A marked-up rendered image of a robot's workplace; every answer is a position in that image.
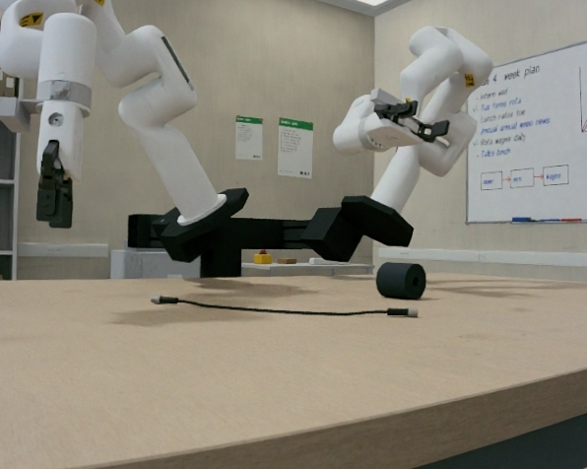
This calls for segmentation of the dark grey hollow cylinder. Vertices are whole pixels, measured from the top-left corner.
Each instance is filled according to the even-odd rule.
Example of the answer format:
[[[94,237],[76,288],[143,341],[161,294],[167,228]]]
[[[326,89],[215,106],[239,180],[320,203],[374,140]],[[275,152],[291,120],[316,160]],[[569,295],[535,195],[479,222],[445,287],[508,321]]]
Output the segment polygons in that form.
[[[425,286],[424,268],[417,263],[385,262],[376,274],[377,291],[386,298],[418,300]]]

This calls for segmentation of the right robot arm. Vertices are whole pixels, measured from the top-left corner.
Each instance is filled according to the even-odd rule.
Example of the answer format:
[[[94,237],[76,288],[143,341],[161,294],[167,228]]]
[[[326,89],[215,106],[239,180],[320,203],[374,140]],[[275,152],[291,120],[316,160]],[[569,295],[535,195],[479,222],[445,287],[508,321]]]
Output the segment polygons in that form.
[[[143,26],[126,35],[110,0],[0,0],[0,9],[1,69],[38,81],[36,100],[0,97],[0,120],[12,132],[30,133],[31,113],[41,114],[35,106],[44,101],[72,101],[91,109],[95,62],[118,89],[158,72],[159,77],[122,99],[121,120],[161,178],[181,214],[181,226],[226,203],[185,136],[166,124],[192,109],[197,95],[158,28]]]

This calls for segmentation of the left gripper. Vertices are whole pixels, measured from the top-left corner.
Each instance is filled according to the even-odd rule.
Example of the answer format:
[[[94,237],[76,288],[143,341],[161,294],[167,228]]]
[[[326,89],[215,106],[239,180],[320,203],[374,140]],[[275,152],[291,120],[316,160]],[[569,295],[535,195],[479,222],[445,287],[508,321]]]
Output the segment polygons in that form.
[[[403,103],[403,105],[400,103],[396,103],[396,105],[376,104],[374,113],[367,118],[364,124],[364,132],[368,141],[376,148],[406,147],[419,145],[423,141],[433,143],[435,140],[431,139],[447,135],[450,121],[435,122],[433,125],[425,124],[414,116],[417,113],[418,104],[417,100]],[[426,129],[431,129],[430,134],[424,134]]]

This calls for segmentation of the black cable plug with metal tip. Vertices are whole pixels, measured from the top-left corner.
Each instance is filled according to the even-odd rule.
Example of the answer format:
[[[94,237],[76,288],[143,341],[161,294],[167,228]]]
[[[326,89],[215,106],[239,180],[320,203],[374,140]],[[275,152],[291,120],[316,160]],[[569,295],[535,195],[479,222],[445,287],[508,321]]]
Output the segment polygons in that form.
[[[178,304],[178,302],[176,302],[176,300],[178,300],[178,298],[163,297],[163,296],[158,296],[158,295],[151,297],[151,302],[156,303],[156,304],[162,304],[162,303]]]

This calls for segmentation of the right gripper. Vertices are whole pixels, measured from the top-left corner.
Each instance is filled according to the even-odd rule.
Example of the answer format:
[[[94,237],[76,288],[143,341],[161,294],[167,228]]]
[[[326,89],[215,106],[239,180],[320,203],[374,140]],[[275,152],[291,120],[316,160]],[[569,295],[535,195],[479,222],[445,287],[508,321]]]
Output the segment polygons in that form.
[[[71,229],[72,180],[76,185],[82,183],[83,118],[90,116],[91,110],[66,100],[45,100],[35,109],[42,113],[37,171],[40,174],[38,189],[43,189],[37,191],[36,219],[49,222],[51,228]]]

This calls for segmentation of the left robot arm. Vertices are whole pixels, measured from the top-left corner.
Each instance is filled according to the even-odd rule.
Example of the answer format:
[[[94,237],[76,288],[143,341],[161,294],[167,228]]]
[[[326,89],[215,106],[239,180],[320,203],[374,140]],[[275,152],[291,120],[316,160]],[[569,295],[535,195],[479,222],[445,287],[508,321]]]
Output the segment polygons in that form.
[[[478,125],[461,107],[470,94],[488,79],[493,68],[491,58],[484,51],[446,27],[429,26],[418,30],[410,39],[409,49],[418,59],[400,75],[403,101],[380,88],[374,89],[370,95],[353,102],[333,136],[336,149],[344,155],[371,150],[385,152],[392,147],[374,147],[363,129],[367,117],[374,113],[375,105],[418,101],[415,117],[419,118],[424,97],[441,84],[425,108],[422,121],[433,125],[450,120],[447,135],[440,136],[449,146],[436,138],[434,143],[423,141],[419,145],[397,147],[370,197],[399,214],[420,178],[420,167],[443,177],[470,144]]]

